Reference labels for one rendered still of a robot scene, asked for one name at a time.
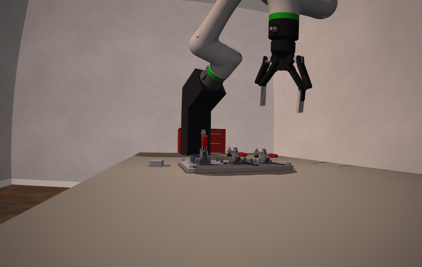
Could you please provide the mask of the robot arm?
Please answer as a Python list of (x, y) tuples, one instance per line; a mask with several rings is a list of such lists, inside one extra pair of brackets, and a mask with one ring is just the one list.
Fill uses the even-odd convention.
[[(269, 8), (270, 40), (299, 38), (299, 14), (325, 19), (336, 10), (338, 0), (261, 0)], [(200, 74), (201, 82), (212, 90), (220, 90), (223, 82), (242, 62), (235, 47), (218, 39), (224, 26), (241, 0), (217, 0), (212, 10), (189, 41), (189, 49), (209, 62)]]

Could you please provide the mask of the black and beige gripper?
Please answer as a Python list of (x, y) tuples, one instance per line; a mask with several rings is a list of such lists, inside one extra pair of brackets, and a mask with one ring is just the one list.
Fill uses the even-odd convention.
[[(289, 72), (289, 74), (292, 76), (293, 80), (299, 88), (297, 96), (296, 113), (303, 113), (305, 91), (307, 89), (312, 88), (312, 84), (304, 64), (304, 57), (299, 55), (294, 56), (295, 41), (285, 39), (272, 40), (271, 53), (271, 57), (263, 57), (263, 63), (255, 80), (255, 83), (259, 85), (258, 105), (265, 105), (266, 84), (269, 82), (275, 72), (277, 72), (278, 70), (285, 70)], [(297, 64), (301, 78), (296, 72), (296, 68), (293, 65), (294, 62), (296, 62)], [(270, 63), (272, 63), (271, 66), (269, 66)]]

